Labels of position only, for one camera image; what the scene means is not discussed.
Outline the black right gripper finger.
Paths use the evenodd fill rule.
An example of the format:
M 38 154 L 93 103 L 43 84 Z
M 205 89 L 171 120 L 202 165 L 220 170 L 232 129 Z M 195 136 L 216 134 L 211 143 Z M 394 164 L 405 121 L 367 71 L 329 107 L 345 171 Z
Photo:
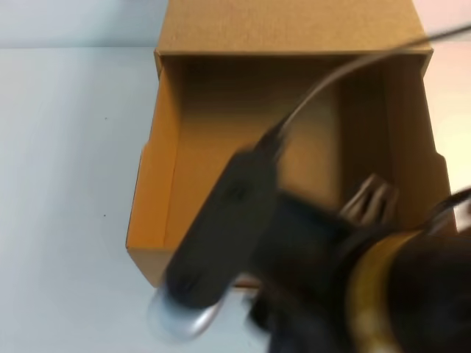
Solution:
M 374 190 L 367 208 L 367 223 L 386 224 L 392 221 L 397 209 L 397 197 L 397 190 L 388 184 Z
M 357 192 L 342 207 L 339 214 L 354 224 L 380 223 L 382 197 L 383 180 L 373 174 L 362 182 Z

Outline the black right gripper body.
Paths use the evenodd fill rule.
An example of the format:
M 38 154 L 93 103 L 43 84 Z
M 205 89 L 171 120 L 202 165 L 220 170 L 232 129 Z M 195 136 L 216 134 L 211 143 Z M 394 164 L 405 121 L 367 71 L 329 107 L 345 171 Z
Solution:
M 249 318 L 269 335 L 269 352 L 354 352 L 345 319 L 348 271 L 338 254 L 357 227 L 291 194 L 250 260 L 261 281 Z

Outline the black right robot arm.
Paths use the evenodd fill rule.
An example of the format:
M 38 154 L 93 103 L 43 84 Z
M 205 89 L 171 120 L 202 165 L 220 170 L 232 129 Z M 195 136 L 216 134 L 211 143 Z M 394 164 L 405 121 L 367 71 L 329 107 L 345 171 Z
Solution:
M 395 188 L 363 181 L 338 213 L 293 194 L 254 255 L 251 322 L 270 352 L 468 352 L 470 232 L 447 228 L 462 190 L 420 225 L 392 220 Z

